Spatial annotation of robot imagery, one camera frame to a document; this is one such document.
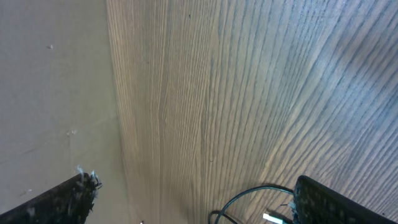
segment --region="black wire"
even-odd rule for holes
[[[218,210],[215,210],[215,211],[212,211],[212,212],[210,212],[210,214],[209,214],[209,216],[208,216],[208,219],[210,220],[211,219],[211,217],[213,216],[213,215],[219,215],[220,214],[220,211],[218,211]],[[231,218],[229,215],[227,215],[227,214],[222,214],[222,216],[224,216],[225,218],[227,218],[231,223],[233,223],[233,224],[238,224],[233,218]]]
[[[293,195],[293,190],[290,190],[285,187],[277,186],[277,185],[264,185],[264,186],[260,186],[260,187],[253,187],[249,190],[245,190],[244,192],[239,193],[237,196],[233,197],[226,205],[224,205],[223,209],[221,209],[221,211],[218,213],[215,224],[218,224],[218,221],[220,220],[221,216],[223,216],[225,214],[225,211],[228,209],[228,207],[231,206],[231,204],[234,203],[234,201],[236,201],[238,198],[242,197],[243,195],[249,194],[251,192],[255,192],[257,190],[265,190],[265,189],[279,190],[281,192],[285,192],[285,193]],[[211,218],[211,215],[208,216],[208,224],[211,224],[210,218]]]

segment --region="white connector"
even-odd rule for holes
[[[265,214],[265,213],[262,215],[262,217],[265,220],[268,220],[268,221],[276,223],[276,224],[283,224],[284,223],[284,221],[281,220],[280,218],[276,218],[276,217],[270,216],[270,215]]]

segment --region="wood grain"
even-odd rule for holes
[[[133,223],[205,223],[302,174],[398,222],[397,1],[108,0],[108,19]]]

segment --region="beige surface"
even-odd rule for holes
[[[133,223],[203,224],[301,174],[398,221],[398,1],[107,3]]]
[[[0,213],[77,165],[104,183],[87,223],[128,223],[105,2],[0,0]]]

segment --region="cable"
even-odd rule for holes
[[[220,214],[220,211],[218,211],[218,210],[216,210],[216,211],[212,211],[212,212],[210,212],[210,214],[209,214],[209,216],[208,216],[208,219],[210,220],[211,219],[211,217],[213,216],[213,215],[219,215]],[[233,218],[231,218],[229,215],[227,215],[227,214],[222,214],[222,216],[224,216],[225,218],[227,218],[231,223],[233,223],[233,224],[238,224]]]
[[[290,190],[288,188],[281,187],[278,185],[264,185],[264,186],[259,186],[259,187],[253,187],[251,189],[248,189],[248,190],[245,190],[244,192],[239,193],[237,196],[233,197],[226,205],[224,205],[223,209],[221,209],[221,211],[218,213],[215,224],[218,224],[218,221],[225,214],[225,211],[228,209],[228,207],[231,206],[231,204],[234,203],[238,198],[242,197],[243,195],[249,194],[251,192],[255,192],[257,190],[266,190],[266,189],[279,190],[281,192],[285,192],[285,193],[293,195],[293,190]],[[211,224],[210,218],[211,218],[211,215],[208,216],[208,224]]]

